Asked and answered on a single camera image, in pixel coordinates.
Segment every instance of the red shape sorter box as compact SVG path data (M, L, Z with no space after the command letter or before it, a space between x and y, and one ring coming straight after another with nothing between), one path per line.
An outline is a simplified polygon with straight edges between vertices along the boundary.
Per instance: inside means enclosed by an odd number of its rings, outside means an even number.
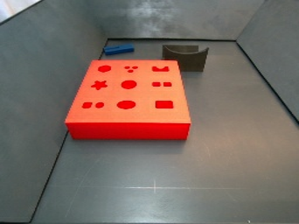
M93 60L65 124L74 139L185 139L191 118L177 62Z

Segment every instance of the gray metal floor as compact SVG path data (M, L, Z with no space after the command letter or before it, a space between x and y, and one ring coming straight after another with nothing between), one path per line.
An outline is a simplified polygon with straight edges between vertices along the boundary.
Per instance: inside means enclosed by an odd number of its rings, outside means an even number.
M160 59L163 44L209 47L183 73L187 141L68 136L33 222L297 222L297 124L235 42L135 40L102 60Z

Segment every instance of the toy block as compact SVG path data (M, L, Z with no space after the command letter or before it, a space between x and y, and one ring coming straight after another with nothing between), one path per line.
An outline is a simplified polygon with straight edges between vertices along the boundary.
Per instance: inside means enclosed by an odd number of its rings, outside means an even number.
M65 124L73 139L187 139L177 62L93 60Z
M112 45L104 47L104 53L105 55L112 55L117 53L131 53L135 50L133 45Z

